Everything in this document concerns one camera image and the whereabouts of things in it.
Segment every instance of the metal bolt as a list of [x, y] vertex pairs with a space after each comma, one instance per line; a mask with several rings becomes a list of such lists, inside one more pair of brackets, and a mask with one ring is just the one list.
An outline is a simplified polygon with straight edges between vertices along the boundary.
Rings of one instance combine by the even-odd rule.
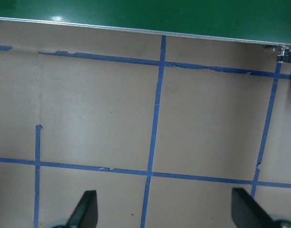
[[291, 223], [289, 223], [289, 222], [283, 221], [280, 223], [280, 225], [282, 228], [291, 228]]

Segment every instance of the silver trim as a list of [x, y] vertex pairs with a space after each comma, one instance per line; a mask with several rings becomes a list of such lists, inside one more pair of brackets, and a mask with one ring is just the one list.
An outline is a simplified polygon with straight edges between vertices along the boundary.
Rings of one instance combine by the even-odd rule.
[[125, 32], [137, 32], [137, 33], [146, 33], [146, 34], [155, 34], [155, 35], [166, 35], [166, 36], [172, 36], [172, 37], [186, 37], [186, 38], [211, 39], [211, 40], [232, 41], [232, 42], [251, 43], [251, 44], [287, 45], [287, 46], [291, 46], [291, 44], [260, 41], [260, 40], [214, 37], [214, 36], [196, 35], [196, 34], [189, 34], [189, 33], [156, 31], [156, 30], [140, 29], [140, 28], [136, 29], [136, 28], [123, 28], [123, 27], [103, 26], [103, 25], [79, 24], [79, 23], [70, 23], [70, 22], [63, 22], [63, 21], [18, 19], [18, 18], [3, 18], [3, 17], [0, 17], [0, 20], [4, 20], [4, 21], [19, 21], [19, 22], [33, 22], [33, 23], [42, 23], [42, 24], [51, 24], [51, 25], [70, 25], [70, 26], [95, 28], [95, 29], [99, 28], [99, 29], [125, 31]]

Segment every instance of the green board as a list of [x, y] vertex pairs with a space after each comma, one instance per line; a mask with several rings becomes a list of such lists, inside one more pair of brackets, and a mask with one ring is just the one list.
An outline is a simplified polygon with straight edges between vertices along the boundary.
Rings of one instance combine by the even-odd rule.
[[0, 0], [0, 20], [291, 44], [291, 0]]

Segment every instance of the green panel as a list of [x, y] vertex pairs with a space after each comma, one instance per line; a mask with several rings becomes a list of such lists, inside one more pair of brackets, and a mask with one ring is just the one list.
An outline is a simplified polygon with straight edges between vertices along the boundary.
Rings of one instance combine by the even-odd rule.
[[291, 44], [291, 0], [0, 0], [0, 17]]

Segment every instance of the blue tape grid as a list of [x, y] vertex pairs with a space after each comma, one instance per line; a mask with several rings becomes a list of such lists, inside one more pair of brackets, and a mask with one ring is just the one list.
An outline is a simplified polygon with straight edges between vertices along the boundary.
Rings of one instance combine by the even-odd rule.
[[258, 155], [258, 159], [257, 159], [256, 166], [255, 166], [255, 173], [254, 173], [252, 189], [251, 189], [251, 196], [253, 198], [255, 196], [256, 186], [257, 186], [258, 180], [259, 180], [259, 175], [260, 175], [260, 170], [261, 170], [260, 166], [261, 166], [261, 163], [263, 160], [265, 144], [266, 144], [268, 130], [269, 130], [269, 124], [270, 124], [270, 120], [271, 120], [271, 116], [272, 116], [274, 99], [275, 99], [275, 95], [277, 92], [280, 71], [281, 71], [281, 63], [278, 63], [276, 66], [276, 69], [275, 69], [275, 73], [274, 73], [274, 79], [273, 79], [273, 84], [272, 84], [272, 88], [271, 88], [271, 95], [270, 95], [270, 99], [269, 99], [269, 104], [268, 104], [265, 125], [264, 125], [264, 130], [263, 130], [262, 139], [261, 139], [259, 155]]
[[[270, 124], [270, 120], [271, 120], [273, 103], [274, 103], [274, 99], [275, 99], [275, 93], [276, 93], [276, 89], [277, 89], [278, 79], [291, 80], [291, 75], [280, 74], [280, 70], [281, 70], [280, 64], [277, 64], [276, 71], [273, 73], [273, 72], [265, 72], [265, 71], [255, 71], [255, 70], [230, 68], [230, 67], [202, 66], [202, 65], [198, 65], [198, 64], [166, 62], [165, 61], [165, 47], [166, 47], [165, 36], [162, 36], [160, 61], [138, 59], [138, 58], [127, 58], [127, 57], [103, 56], [103, 55], [78, 53], [78, 52], [71, 54], [71, 53], [68, 53], [67, 51], [57, 51], [55, 53], [38, 52], [41, 55], [76, 57], [76, 58], [95, 59], [95, 60], [103, 60], [103, 61], [113, 61], [113, 62], [122, 62], [122, 63], [159, 66], [159, 73], [158, 73], [158, 81], [157, 81], [157, 87], [156, 87], [154, 117], [153, 117], [153, 126], [152, 126], [152, 137], [151, 137], [151, 145], [150, 145], [150, 153], [149, 153], [147, 171], [127, 170], [127, 169], [110, 169], [108, 167], [86, 166], [86, 165], [65, 164], [65, 163], [55, 163], [55, 162], [42, 162], [42, 161], [40, 161], [40, 130], [42, 128], [41, 125], [36, 126], [35, 161], [0, 158], [0, 162], [35, 165], [35, 167], [36, 167], [36, 170], [35, 170], [34, 228], [38, 228], [38, 220], [39, 220], [39, 193], [40, 193], [39, 192], [39, 187], [40, 187], [39, 174], [40, 174], [40, 167], [41, 166], [67, 168], [67, 169], [78, 169], [78, 170], [89, 170], [89, 171], [114, 172], [114, 173], [124, 173], [124, 174], [146, 176], [147, 179], [146, 179], [146, 183], [145, 183], [145, 194], [144, 194], [144, 202], [143, 202], [141, 225], [140, 225], [141, 228], [145, 227], [146, 210], [147, 210], [150, 182], [151, 182], [152, 176], [164, 177], [164, 178], [185, 179], [185, 180], [196, 180], [196, 181], [211, 181], [211, 182], [221, 182], [221, 183], [248, 184], [248, 185], [252, 185], [251, 195], [253, 197], [255, 195], [255, 191], [256, 191], [257, 186], [291, 188], [291, 184], [288, 184], [288, 183], [275, 183], [275, 182], [258, 181], [259, 173], [260, 173], [260, 164], [261, 164], [262, 158], [263, 158], [263, 153], [264, 153], [265, 143], [266, 143], [266, 139], [267, 139], [269, 124]], [[9, 51], [12, 48], [13, 48], [12, 46], [1, 46], [0, 45], [1, 51]], [[174, 173], [152, 172], [154, 152], [155, 152], [155, 140], [156, 140], [156, 133], [157, 133], [157, 125], [158, 125], [160, 94], [161, 94], [161, 89], [162, 89], [164, 67], [180, 67], [180, 68], [186, 68], [186, 69], [209, 69], [209, 70], [214, 70], [216, 72], [249, 74], [249, 75], [254, 75], [254, 76], [266, 76], [266, 77], [273, 77], [274, 78], [273, 85], [272, 85], [271, 97], [270, 97], [267, 115], [266, 115], [266, 120], [265, 120], [265, 125], [264, 125], [264, 130], [263, 130], [263, 134], [262, 134], [262, 140], [261, 140], [261, 145], [260, 145], [260, 150], [259, 150], [259, 155], [258, 155], [258, 161], [256, 164], [255, 175], [254, 175], [253, 180], [237, 180], [237, 179], [227, 179], [227, 178], [217, 178], [217, 177], [205, 177], [205, 176], [183, 175], [183, 174], [174, 174]]]

